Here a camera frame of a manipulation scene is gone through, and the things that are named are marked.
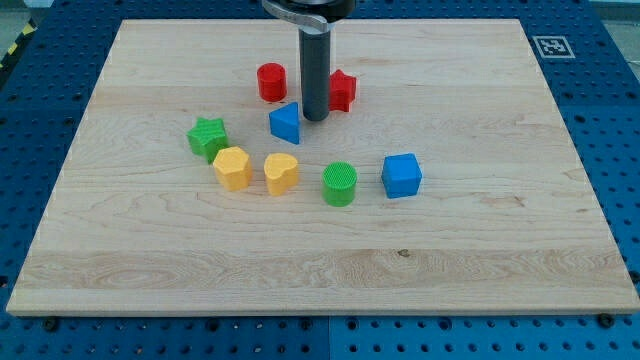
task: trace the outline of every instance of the yellow hexagon block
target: yellow hexagon block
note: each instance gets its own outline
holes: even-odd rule
[[[229,191],[246,188],[253,175],[249,154],[237,146],[218,151],[213,168],[218,182]]]
[[[298,184],[298,159],[289,154],[270,154],[264,161],[264,175],[269,194],[282,195]]]

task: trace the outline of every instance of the toy block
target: toy block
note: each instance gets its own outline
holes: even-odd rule
[[[292,144],[300,144],[300,115],[298,103],[293,102],[269,113],[271,135]]]
[[[208,164],[213,162],[218,151],[229,147],[222,118],[214,120],[198,118],[196,126],[187,132],[187,139],[191,151],[196,155],[204,156]]]
[[[356,169],[346,162],[329,164],[322,173],[322,197],[331,206],[347,206],[356,197]]]
[[[351,103],[356,99],[356,82],[354,76],[349,76],[336,70],[329,77],[329,110],[351,111]]]
[[[218,151],[213,168],[218,182],[229,191],[248,187],[253,175],[249,154],[237,146]]]
[[[269,102],[276,102],[287,96],[287,75],[284,67],[276,63],[267,63],[258,69],[258,92]]]
[[[264,175],[269,194],[280,196],[298,184],[298,159],[289,154],[269,154],[264,161]]]
[[[382,182],[389,199],[418,193],[422,171],[414,154],[387,156],[382,166]]]

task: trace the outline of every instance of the blue cube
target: blue cube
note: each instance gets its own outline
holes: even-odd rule
[[[389,199],[418,193],[422,171],[415,154],[387,156],[382,166],[382,183]]]
[[[298,103],[294,102],[269,113],[271,135],[293,144],[300,144]]]

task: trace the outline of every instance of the red cylinder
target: red cylinder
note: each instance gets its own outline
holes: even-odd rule
[[[284,67],[267,63],[258,69],[258,90],[265,101],[275,102],[287,96],[287,76]]]

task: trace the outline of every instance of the blue pegboard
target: blue pegboard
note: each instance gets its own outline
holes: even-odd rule
[[[121,20],[267,17],[257,0],[54,3],[0,92],[3,309]],[[640,84],[587,2],[360,0],[351,17],[520,19],[627,266],[638,276]],[[574,57],[543,56],[535,44],[541,36],[563,37]],[[43,323],[1,312],[0,359],[640,357],[640,315],[600,321],[595,316],[63,318],[53,332]]]

